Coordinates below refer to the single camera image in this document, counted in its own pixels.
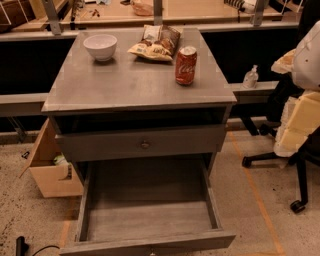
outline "empty drawer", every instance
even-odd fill
[[[90,163],[77,242],[61,255],[142,256],[225,248],[202,158]]]

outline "closed drawer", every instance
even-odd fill
[[[91,162],[77,241],[60,255],[161,256],[225,248],[201,156]]]
[[[224,125],[76,133],[56,137],[68,161],[218,152]]]

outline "concrete floor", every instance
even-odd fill
[[[0,255],[15,255],[16,238],[29,244],[27,256],[42,247],[72,245],[80,198],[44,199],[30,172],[19,174],[36,133],[19,144],[14,135],[0,136]],[[236,233],[227,249],[180,256],[318,256],[320,255],[320,172],[308,164],[309,204],[296,215],[289,205],[299,198],[295,166],[286,159],[241,166],[244,155],[272,151],[269,136],[228,132],[218,154],[211,182],[222,226]],[[39,255],[58,255],[49,248]]]

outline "bottle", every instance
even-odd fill
[[[253,65],[253,68],[246,73],[243,79],[243,87],[245,88],[255,88],[259,75],[257,73],[257,65]]]

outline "coca-cola can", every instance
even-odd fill
[[[176,81],[181,85],[190,85],[194,79],[197,63],[197,49],[193,46],[180,48],[176,60]]]

